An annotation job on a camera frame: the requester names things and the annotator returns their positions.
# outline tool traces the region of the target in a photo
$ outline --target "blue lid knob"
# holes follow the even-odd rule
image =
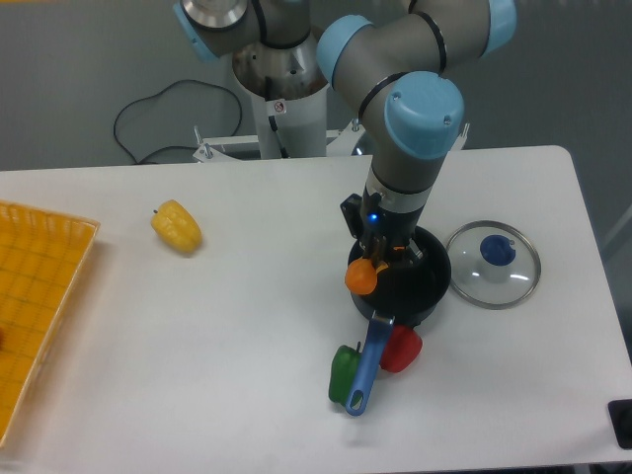
[[[514,261],[515,249],[504,235],[489,235],[481,242],[481,255],[488,264],[506,267]]]

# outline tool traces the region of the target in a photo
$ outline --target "yellow bell pepper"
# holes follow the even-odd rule
[[[185,254],[199,246],[201,230],[198,223],[179,202],[163,202],[154,213],[151,226],[166,244]]]

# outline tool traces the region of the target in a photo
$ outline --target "black cable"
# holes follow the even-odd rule
[[[272,100],[272,86],[273,86],[273,78],[270,76],[266,76],[265,89],[264,89],[264,100],[269,102]],[[289,158],[287,154],[287,148],[283,145],[283,140],[280,139],[280,134],[278,134],[278,125],[277,119],[275,116],[268,116],[268,122],[270,123],[270,129],[275,134],[276,138],[276,146],[278,146],[278,152],[280,153],[281,158]]]
[[[170,145],[170,146],[165,146],[163,148],[159,148],[155,151],[152,151],[151,153],[149,153],[147,156],[145,156],[144,158],[141,158],[140,160],[136,159],[136,157],[134,156],[134,154],[129,151],[129,149],[127,149],[127,147],[125,145],[123,145],[120,140],[119,140],[119,134],[117,131],[117,125],[119,124],[119,119],[120,116],[123,115],[123,113],[129,109],[130,107],[140,103],[140,102],[145,102],[145,101],[151,101],[152,99],[158,99],[160,96],[162,96],[164,93],[166,93],[167,91],[181,85],[181,84],[196,84],[199,86],[204,86],[204,87],[210,87],[211,89],[219,89],[222,92],[225,92],[226,94],[230,95],[235,102],[237,103],[237,107],[239,110],[239,119],[237,120],[237,125],[235,126],[235,129],[233,130],[233,132],[230,134],[230,136],[235,136],[235,134],[237,133],[237,131],[239,130],[239,127],[241,126],[241,122],[243,120],[244,117],[244,111],[243,108],[241,106],[241,102],[239,101],[239,98],[237,97],[237,95],[231,91],[230,89],[227,89],[223,86],[218,86],[217,84],[210,84],[208,82],[202,82],[202,81],[198,81],[197,79],[181,79],[180,81],[176,81],[172,84],[170,84],[169,86],[165,87],[162,91],[158,92],[157,94],[154,94],[153,96],[149,96],[149,97],[143,97],[142,99],[137,99],[133,102],[130,102],[129,104],[127,104],[125,107],[123,107],[120,112],[117,114],[117,117],[115,118],[115,124],[113,127],[113,135],[115,138],[115,142],[117,143],[117,145],[125,152],[127,153],[127,155],[134,161],[134,165],[145,165],[145,164],[152,164],[152,165],[156,165],[157,163],[155,162],[151,162],[148,161],[149,158],[151,158],[152,156],[155,156],[159,153],[162,153],[163,151],[167,151],[167,150],[197,150],[196,147],[194,146],[185,146],[185,145]]]

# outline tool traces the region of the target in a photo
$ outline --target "white table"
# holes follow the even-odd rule
[[[91,265],[2,453],[25,473],[345,473],[632,459],[606,404],[632,370],[570,156],[451,154],[421,224],[440,240],[494,219],[529,237],[542,279],[517,308],[450,290],[413,365],[357,419],[327,398],[363,340],[343,278],[340,202],[367,157],[0,173],[0,198],[102,222]],[[206,238],[165,247],[175,198]]]

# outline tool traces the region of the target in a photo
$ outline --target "gray floor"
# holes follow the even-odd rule
[[[238,92],[227,58],[212,66],[197,61],[173,17],[173,2],[0,5],[0,170],[128,165],[112,139],[114,118],[125,104],[184,78]],[[401,15],[404,3],[314,0],[312,11],[320,27],[348,13],[382,24]],[[468,146],[566,147],[601,243],[632,203],[632,0],[516,4],[513,41],[447,74],[465,97]],[[240,134],[253,133],[245,100],[244,106]],[[333,94],[329,106],[330,127],[352,117]],[[229,99],[187,86],[134,109],[121,121],[120,135],[140,157],[170,144],[194,145],[194,124],[203,136],[226,135],[236,119]],[[189,161],[189,153],[163,160]],[[630,263],[627,242],[606,270],[632,343]]]

